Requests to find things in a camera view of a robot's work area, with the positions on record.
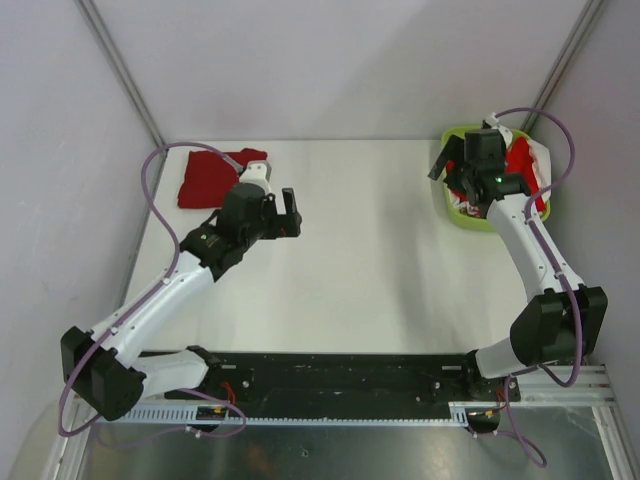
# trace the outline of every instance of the metal pole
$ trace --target metal pole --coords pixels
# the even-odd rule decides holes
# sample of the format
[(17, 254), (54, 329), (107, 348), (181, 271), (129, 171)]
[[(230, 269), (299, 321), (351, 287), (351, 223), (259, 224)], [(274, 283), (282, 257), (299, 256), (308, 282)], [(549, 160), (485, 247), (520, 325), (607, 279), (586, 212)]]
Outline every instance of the metal pole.
[[(586, 43), (608, 3), (609, 0), (587, 1), (569, 37), (565, 41), (562, 50), (560, 50), (560, 54), (551, 68), (547, 79), (542, 85), (542, 89), (533, 103), (534, 107), (544, 109), (547, 106), (550, 98), (558, 88), (558, 85), (564, 78), (572, 62), (577, 57), (578, 52), (580, 52), (580, 49)], [(533, 130), (538, 120), (538, 116), (536, 113), (527, 114), (520, 130), (531, 133), (531, 130)]]
[(151, 116), (142, 95), (140, 95), (140, 90), (133, 81), (133, 77), (125, 64), (122, 55), (120, 55), (120, 52), (118, 51), (118, 48), (116, 47), (116, 44), (114, 43), (95, 3), (93, 0), (74, 1), (80, 10), (80, 13), (86, 20), (89, 30), (91, 30), (100, 50), (102, 50), (102, 53), (104, 53), (104, 56), (109, 62), (118, 82), (122, 85), (122, 88), (124, 89), (127, 97), (129, 97), (136, 113), (140, 117), (140, 120), (142, 120), (145, 129), (151, 136), (153, 143), (157, 147), (164, 145), (165, 141), (162, 138), (162, 134), (160, 133), (155, 120)]

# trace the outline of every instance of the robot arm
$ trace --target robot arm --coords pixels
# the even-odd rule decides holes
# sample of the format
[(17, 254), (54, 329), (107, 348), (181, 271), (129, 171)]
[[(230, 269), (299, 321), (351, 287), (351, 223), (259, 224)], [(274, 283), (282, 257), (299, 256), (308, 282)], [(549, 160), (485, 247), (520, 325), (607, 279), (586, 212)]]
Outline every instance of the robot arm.
[(529, 188), (518, 173), (505, 173), (504, 135), (497, 129), (469, 131), (445, 146), (429, 177), (437, 179), (450, 159), (455, 166), (445, 180), (464, 193), (505, 243), (524, 283), (528, 304), (511, 326), (509, 336), (471, 352), (477, 379), (493, 379), (546, 362), (570, 359), (576, 342), (568, 292), (528, 222), (534, 222), (580, 308), (583, 355), (593, 352), (607, 297), (600, 287), (587, 288), (567, 264), (540, 217), (527, 220)]
[[(181, 388), (195, 388), (220, 362), (192, 346), (169, 355), (139, 358), (144, 342), (192, 296), (211, 287), (260, 239), (297, 237), (302, 218), (292, 189), (283, 189), (285, 214), (277, 212), (271, 193), (270, 165), (251, 162), (225, 196), (223, 206), (180, 244), (173, 272), (163, 272), (138, 297), (89, 332), (71, 328), (61, 340), (65, 380), (107, 330), (111, 334), (83, 368), (73, 390), (107, 420), (126, 414), (140, 398)], [(118, 318), (142, 299), (119, 328)]]

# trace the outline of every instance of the wire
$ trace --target wire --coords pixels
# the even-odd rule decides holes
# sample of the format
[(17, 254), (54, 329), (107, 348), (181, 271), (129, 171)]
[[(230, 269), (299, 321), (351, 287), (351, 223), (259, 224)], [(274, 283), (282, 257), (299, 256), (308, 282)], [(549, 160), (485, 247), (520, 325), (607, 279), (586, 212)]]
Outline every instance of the wire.
[[(578, 300), (576, 298), (575, 293), (573, 292), (573, 288), (571, 287), (569, 280), (567, 280), (567, 277), (564, 271), (562, 270), (562, 266), (560, 265), (560, 262), (558, 261), (555, 254), (553, 253), (553, 250), (547, 243), (546, 239), (542, 235), (542, 232), (540, 231), (536, 223), (530, 221), (533, 215), (532, 207), (536, 199), (544, 195), (546, 192), (549, 192), (554, 188), (557, 188), (558, 186), (560, 186), (562, 183), (565, 182), (565, 180), (571, 174), (571, 171), (573, 170), (573, 165), (575, 163), (575, 158), (576, 158), (576, 147), (573, 142), (573, 137), (569, 132), (569, 129), (557, 117), (555, 117), (554, 115), (548, 112), (545, 112), (542, 109), (533, 108), (533, 107), (511, 108), (509, 110), (505, 110), (503, 112), (496, 114), (496, 118), (500, 118), (510, 113), (517, 113), (517, 112), (537, 113), (539, 115), (542, 115), (543, 117), (548, 118), (553, 123), (555, 123), (560, 128), (560, 130), (562, 130), (562, 133), (564, 133), (567, 139), (567, 143), (569, 144), (569, 162), (567, 164), (566, 170), (560, 176), (560, 178), (558, 178), (558, 180), (540, 189), (534, 195), (531, 195), (529, 197), (529, 199), (527, 200), (527, 203), (525, 204), (524, 216), (527, 224), (531, 228), (531, 232), (533, 233), (533, 236), (535, 237), (536, 241), (540, 245), (540, 248), (542, 248), (542, 251), (544, 252), (545, 256), (549, 259), (549, 263), (551, 263), (551, 266), (553, 267), (556, 278), (558, 278), (558, 281), (562, 285), (562, 289), (567, 293), (567, 296), (569, 297), (569, 302), (571, 303), (571, 311), (573, 313), (574, 330), (575, 330), (575, 337), (576, 337), (573, 368), (571, 369), (571, 375), (569, 376), (569, 379), (566, 381), (563, 381), (560, 378), (558, 378), (558, 376), (556, 376), (556, 374), (554, 374), (549, 369), (549, 367), (547, 367), (544, 364), (526, 368), (520, 372), (515, 372), (515, 373), (512, 373), (511, 375), (508, 375), (504, 382), (503, 394), (504, 394), (507, 415), (509, 416), (509, 420), (511, 421), (513, 432), (506, 432), (506, 431), (496, 432), (497, 435), (510, 436), (512, 438), (517, 439), (518, 442), (520, 442), (522, 449), (524, 450), (526, 455), (529, 457), (529, 459), (538, 467), (545, 468), (547, 466), (547, 459), (545, 458), (544, 454), (533, 442), (531, 442), (528, 438), (526, 438), (524, 435), (520, 433), (520, 430), (513, 419), (513, 412), (511, 411), (511, 405), (509, 403), (509, 382), (511, 382), (511, 380), (516, 376), (525, 375), (534, 370), (537, 370), (538, 368), (542, 368), (551, 377), (551, 379), (554, 382), (556, 382), (558, 385), (564, 388), (569, 388), (573, 386), (573, 384), (575, 384), (576, 380), (578, 379), (578, 374), (580, 373), (580, 364), (582, 362), (583, 350), (582, 350), (582, 319), (580, 317), (580, 308), (578, 306)], [(539, 460), (538, 458), (535, 457), (532, 450), (534, 450), (538, 454), (540, 458)]]
[(496, 394), (498, 396), (498, 406), (500, 407), (498, 411), (501, 412), (502, 410), (507, 408), (507, 402), (504, 401), (504, 393), (502, 393), (502, 387), (496, 388)]
[(238, 433), (240, 433), (242, 430), (245, 429), (245, 427), (247, 426), (247, 417), (246, 415), (242, 412), (242, 410), (240, 410), (238, 407), (236, 407), (235, 405), (225, 401), (225, 400), (220, 400), (219, 398), (215, 398), (215, 397), (211, 397), (209, 395), (205, 395), (204, 393), (198, 392), (197, 390), (191, 390), (188, 388), (183, 388), (180, 390), (181, 392), (185, 392), (188, 393), (190, 395), (195, 395), (196, 397), (200, 397), (200, 398), (204, 398), (205, 400), (210, 400), (211, 402), (215, 402), (217, 404), (221, 404), (224, 405), (225, 407), (227, 407), (229, 410), (233, 410), (234, 412), (236, 412), (238, 414), (238, 416), (240, 417), (240, 419), (242, 420), (242, 424), (234, 429), (231, 430), (230, 432), (204, 432), (202, 430), (199, 430), (198, 428), (194, 428), (194, 427), (190, 427), (187, 426), (185, 427), (184, 425), (181, 426), (177, 426), (177, 427), (169, 427), (169, 428), (165, 428), (164, 430), (160, 430), (159, 432), (156, 432), (152, 435), (149, 435), (148, 437), (143, 438), (142, 440), (138, 440), (135, 442), (130, 442), (130, 443), (123, 443), (120, 445), (109, 445), (108, 443), (105, 443), (104, 440), (102, 440), (100, 438), (100, 435), (97, 435), (97, 441), (100, 445), (102, 445), (103, 447), (106, 448), (110, 448), (113, 450), (126, 450), (128, 448), (134, 448), (134, 447), (139, 447), (141, 445), (145, 445), (147, 443), (149, 443), (152, 440), (155, 440), (156, 438), (166, 434), (166, 433), (172, 433), (172, 432), (191, 432), (193, 430), (196, 431), (195, 436), (196, 438), (200, 438), (200, 437), (208, 437), (208, 438), (227, 438), (227, 437), (231, 437), (233, 435), (236, 435)]
[(236, 393), (233, 391), (233, 388), (231, 388), (231, 384), (229, 382), (224, 382), (222, 383), (222, 387), (224, 387), (224, 389), (227, 391), (227, 395), (228, 395), (227, 400), (235, 405)]
[(71, 371), (71, 374), (69, 375), (69, 378), (67, 379), (64, 385), (64, 389), (62, 390), (62, 394), (60, 395), (60, 400), (58, 402), (58, 435), (60, 435), (61, 437), (73, 437), (74, 435), (77, 435), (80, 432), (83, 432), (84, 430), (89, 428), (93, 423), (95, 423), (96, 420), (100, 418), (100, 415), (96, 415), (93, 418), (91, 418), (89, 421), (87, 421), (84, 425), (81, 425), (75, 430), (66, 430), (64, 428), (64, 425), (63, 425), (64, 407), (71, 393), (73, 384), (78, 379), (78, 376), (80, 375), (80, 372), (82, 371), (82, 369), (89, 362), (89, 359), (93, 356), (94, 353), (96, 353), (98, 348), (100, 348), (100, 346), (107, 340), (107, 338), (109, 338), (109, 335), (112, 335), (111, 330), (113, 328), (118, 328), (119, 326), (121, 326), (124, 322), (127, 321), (129, 317), (131, 317), (131, 315), (133, 315), (142, 305), (144, 305), (144, 303), (147, 300), (153, 297), (153, 295), (155, 295), (158, 292), (158, 290), (160, 290), (164, 286), (163, 280), (168, 279), (171, 276), (171, 273), (173, 272), (176, 264), (178, 263), (178, 257), (180, 256), (180, 242), (178, 241), (176, 232), (174, 232), (174, 230), (171, 228), (171, 225), (169, 225), (169, 222), (167, 222), (167, 220), (162, 216), (160, 211), (156, 208), (155, 204), (153, 203), (153, 195), (149, 191), (149, 185), (147, 184), (147, 170), (149, 169), (149, 165), (151, 164), (151, 161), (160, 153), (166, 152), (174, 147), (193, 147), (193, 148), (201, 148), (204, 150), (208, 150), (210, 152), (213, 152), (219, 155), (225, 162), (231, 165), (236, 170), (236, 172), (241, 172), (243, 169), (242, 165), (240, 165), (238, 162), (233, 160), (226, 153), (221, 152), (217, 148), (211, 147), (204, 143), (197, 143), (197, 142), (167, 143), (166, 145), (162, 145), (156, 148), (146, 158), (146, 160), (142, 164), (142, 169), (140, 171), (142, 193), (144, 194), (144, 198), (147, 202), (147, 205), (149, 206), (149, 209), (153, 212), (153, 214), (156, 216), (158, 221), (162, 224), (162, 226), (165, 228), (165, 230), (171, 237), (171, 241), (173, 242), (173, 248), (174, 248), (173, 257), (171, 259), (171, 263), (169, 264), (169, 268), (167, 269), (166, 276), (162, 278), (158, 283), (153, 285), (151, 289), (147, 293), (145, 293), (137, 302), (135, 302), (126, 312), (120, 315), (120, 318), (118, 318), (111, 325), (111, 327), (107, 328), (105, 332), (95, 341), (95, 343), (91, 345), (91, 347), (87, 350), (87, 352), (78, 361), (75, 368)]
[(575, 329), (575, 337), (576, 337), (574, 361), (573, 361), (573, 368), (571, 369), (571, 375), (569, 376), (569, 379), (567, 381), (562, 381), (549, 369), (549, 367), (547, 367), (546, 365), (541, 365), (541, 368), (545, 372), (547, 372), (547, 374), (553, 379), (554, 382), (556, 382), (561, 387), (568, 388), (568, 387), (571, 387), (574, 383), (576, 383), (576, 380), (578, 379), (578, 374), (580, 373), (580, 363), (582, 361), (582, 319), (580, 318), (580, 308), (578, 306), (578, 300), (576, 299), (576, 295), (573, 292), (573, 288), (571, 288), (571, 285), (569, 284), (569, 281), (567, 280), (567, 277), (562, 270), (562, 266), (560, 265), (560, 262), (556, 258), (555, 254), (553, 253), (553, 250), (551, 249), (546, 239), (542, 235), (542, 232), (540, 231), (538, 226), (535, 224), (535, 222), (530, 222), (529, 220), (531, 219), (531, 216), (532, 216), (531, 210), (536, 199), (544, 195), (546, 192), (549, 192), (554, 188), (559, 187), (569, 177), (569, 174), (573, 170), (573, 165), (576, 159), (576, 147), (573, 142), (573, 137), (569, 132), (569, 129), (556, 116), (548, 112), (545, 112), (544, 110), (541, 110), (539, 108), (533, 108), (533, 107), (511, 108), (509, 110), (505, 110), (504, 112), (497, 113), (496, 118), (500, 118), (504, 115), (508, 115), (510, 113), (517, 113), (517, 112), (532, 112), (548, 118), (553, 123), (555, 123), (560, 128), (560, 130), (562, 130), (562, 133), (564, 133), (565, 137), (567, 138), (567, 143), (569, 144), (569, 163), (567, 164), (567, 168), (564, 171), (564, 173), (560, 176), (560, 178), (558, 178), (558, 180), (540, 189), (534, 195), (531, 195), (527, 200), (527, 203), (525, 204), (525, 209), (524, 209), (524, 216), (525, 216), (525, 219), (527, 220), (529, 227), (531, 228), (531, 232), (533, 233), (533, 236), (536, 238), (538, 244), (540, 245), (540, 248), (542, 248), (545, 256), (549, 259), (549, 263), (551, 263), (554, 273), (556, 274), (556, 277), (560, 281), (562, 288), (564, 289), (565, 292), (567, 292), (567, 296), (569, 297), (569, 302), (571, 303), (571, 311), (573, 313), (573, 321), (574, 321), (574, 329)]

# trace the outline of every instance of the black mounting plate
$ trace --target black mounting plate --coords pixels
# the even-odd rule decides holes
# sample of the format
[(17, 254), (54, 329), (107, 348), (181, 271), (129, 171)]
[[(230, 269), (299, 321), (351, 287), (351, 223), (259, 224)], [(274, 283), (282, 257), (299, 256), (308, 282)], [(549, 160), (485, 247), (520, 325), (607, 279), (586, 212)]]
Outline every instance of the black mounting plate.
[[(254, 418), (447, 419), (449, 402), (496, 401), (504, 380), (471, 383), (465, 355), (211, 353), (220, 367), (198, 390), (226, 399), (228, 382), (238, 406)], [(517, 385), (509, 394), (520, 400)]]

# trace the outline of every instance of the green laundry basket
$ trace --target green laundry basket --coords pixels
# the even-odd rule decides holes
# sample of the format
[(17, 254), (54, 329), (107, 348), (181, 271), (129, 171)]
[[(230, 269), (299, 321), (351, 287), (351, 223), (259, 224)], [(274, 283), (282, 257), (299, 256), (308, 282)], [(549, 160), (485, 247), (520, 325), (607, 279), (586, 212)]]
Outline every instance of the green laundry basket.
[[(442, 134), (442, 138), (440, 142), (441, 148), (444, 148), (444, 146), (446, 145), (451, 135), (456, 135), (460, 138), (464, 138), (465, 132), (469, 130), (478, 130), (480, 128), (482, 128), (481, 125), (463, 125), (459, 127), (450, 128), (449, 130), (447, 130)], [(526, 139), (531, 138), (529, 137), (529, 135), (527, 135), (524, 132), (521, 132), (520, 130), (511, 130), (511, 131), (513, 132), (514, 141), (520, 137), (525, 137)], [(460, 228), (466, 228), (467, 230), (479, 230), (481, 232), (495, 232), (495, 230), (493, 229), (493, 227), (491, 226), (488, 220), (484, 218), (470, 217), (456, 210), (456, 208), (451, 203), (451, 200), (449, 199), (449, 187), (447, 187), (445, 183), (443, 183), (443, 186), (444, 186), (444, 199), (445, 199), (445, 203), (447, 204), (447, 212), (449, 213), (449, 218), (451, 218), (451, 221), (453, 223), (455, 223)], [(545, 205), (547, 209), (545, 210), (544, 214), (541, 217), (542, 221), (545, 221), (549, 217), (549, 214), (551, 214), (551, 199), (547, 200)]]

